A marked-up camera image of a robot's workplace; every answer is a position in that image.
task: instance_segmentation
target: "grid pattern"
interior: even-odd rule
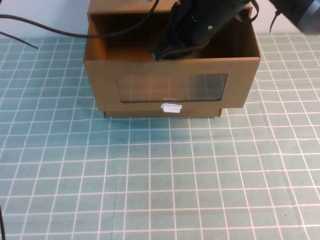
[[[103,118],[85,43],[0,39],[9,240],[318,240],[320,37],[261,34],[245,107]]]

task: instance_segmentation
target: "table surface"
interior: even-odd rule
[[[82,39],[0,39],[7,239],[318,240],[320,37],[257,38],[220,118],[103,118]]]

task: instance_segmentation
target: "box opening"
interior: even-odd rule
[[[145,13],[93,14],[90,16],[89,34],[112,33],[131,27]],[[152,47],[157,44],[167,28],[169,12],[154,13],[136,30],[119,37],[87,40],[85,60],[91,61],[154,61]],[[193,59],[259,57],[251,24],[231,20],[219,31]]]

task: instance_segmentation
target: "white wall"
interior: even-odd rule
[[[27,18],[63,31],[85,34],[88,29],[89,2],[90,0],[3,0],[0,13]],[[257,2],[260,5],[260,14],[253,25],[256,32],[266,33],[269,31],[275,8],[269,0],[257,0]],[[17,37],[55,35],[35,26],[7,19],[0,19],[0,31]],[[297,29],[281,15],[272,31],[296,32]]]

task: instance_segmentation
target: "cardboard box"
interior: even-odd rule
[[[219,117],[223,108],[244,106],[260,63],[252,25],[233,19],[197,56],[156,62],[151,48],[164,35],[174,2],[161,0],[152,17],[129,34],[87,40],[84,66],[96,105],[106,116]],[[142,0],[91,0],[88,33],[128,28],[152,5]],[[182,109],[165,113],[164,103]]]

